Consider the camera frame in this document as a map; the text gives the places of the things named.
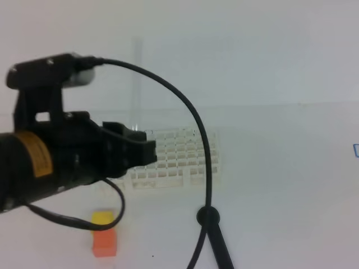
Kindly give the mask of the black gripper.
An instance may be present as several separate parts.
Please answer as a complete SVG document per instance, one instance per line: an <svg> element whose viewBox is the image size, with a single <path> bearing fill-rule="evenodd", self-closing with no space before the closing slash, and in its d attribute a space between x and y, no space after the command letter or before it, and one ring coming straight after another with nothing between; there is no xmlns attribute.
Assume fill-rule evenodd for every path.
<svg viewBox="0 0 359 269"><path fill-rule="evenodd" d="M145 132L66 115L60 87L20 90L13 119L13 193L57 193L157 162Z"/></svg>

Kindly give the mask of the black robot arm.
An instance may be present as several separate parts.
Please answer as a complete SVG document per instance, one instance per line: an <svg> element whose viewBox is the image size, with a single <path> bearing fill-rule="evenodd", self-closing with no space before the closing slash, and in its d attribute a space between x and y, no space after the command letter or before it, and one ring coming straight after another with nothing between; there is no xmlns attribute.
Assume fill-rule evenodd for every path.
<svg viewBox="0 0 359 269"><path fill-rule="evenodd" d="M63 110L59 86L20 90L14 131L1 134L1 210L120 178L156 162L156 143L117 122Z"/></svg>

